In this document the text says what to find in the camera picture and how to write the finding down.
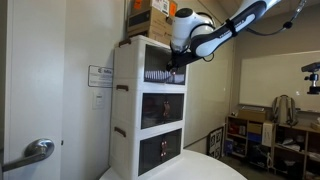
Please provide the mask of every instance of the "wall sign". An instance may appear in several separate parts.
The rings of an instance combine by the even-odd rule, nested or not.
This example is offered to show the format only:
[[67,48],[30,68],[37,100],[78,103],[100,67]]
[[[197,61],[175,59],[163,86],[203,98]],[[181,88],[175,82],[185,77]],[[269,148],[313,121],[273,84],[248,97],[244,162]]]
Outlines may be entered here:
[[89,66],[89,87],[112,88],[112,79],[113,69],[99,66]]

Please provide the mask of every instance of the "label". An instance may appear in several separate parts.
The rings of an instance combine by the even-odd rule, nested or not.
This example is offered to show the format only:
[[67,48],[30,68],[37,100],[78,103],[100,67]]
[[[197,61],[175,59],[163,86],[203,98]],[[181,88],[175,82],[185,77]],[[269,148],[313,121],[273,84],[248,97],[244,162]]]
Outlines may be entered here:
[[170,3],[170,16],[174,16],[177,12],[177,5],[175,3]]
[[141,9],[142,0],[135,0],[133,4],[134,9]]
[[88,86],[89,87],[103,87],[112,88],[113,69],[89,66],[88,72]]
[[167,16],[169,16],[169,8],[170,8],[169,5],[170,5],[169,0],[162,0],[161,12],[163,12]]
[[161,11],[162,0],[152,0],[152,7]]

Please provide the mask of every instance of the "bag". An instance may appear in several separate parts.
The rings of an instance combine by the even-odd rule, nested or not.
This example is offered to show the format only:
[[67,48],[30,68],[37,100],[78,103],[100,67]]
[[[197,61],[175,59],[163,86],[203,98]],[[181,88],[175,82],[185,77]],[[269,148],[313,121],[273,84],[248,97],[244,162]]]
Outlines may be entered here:
[[274,123],[287,123],[290,126],[298,124],[295,102],[287,95],[281,95],[273,100],[272,112]]

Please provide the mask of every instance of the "white round table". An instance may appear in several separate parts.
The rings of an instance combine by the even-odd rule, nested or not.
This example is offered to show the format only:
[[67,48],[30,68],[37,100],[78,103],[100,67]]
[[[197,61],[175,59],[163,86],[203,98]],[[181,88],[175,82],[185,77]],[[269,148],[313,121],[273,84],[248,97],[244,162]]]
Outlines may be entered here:
[[[246,180],[228,165],[204,154],[183,150],[181,160],[169,166],[150,180]],[[100,180],[122,180],[112,167]]]

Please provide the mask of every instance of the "white door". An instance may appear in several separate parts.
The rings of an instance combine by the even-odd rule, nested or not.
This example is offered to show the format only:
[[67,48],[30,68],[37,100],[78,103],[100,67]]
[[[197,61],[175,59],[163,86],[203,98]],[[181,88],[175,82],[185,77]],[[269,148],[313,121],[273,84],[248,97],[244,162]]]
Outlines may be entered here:
[[36,139],[55,149],[4,179],[60,179],[65,8],[65,0],[7,0],[4,163]]

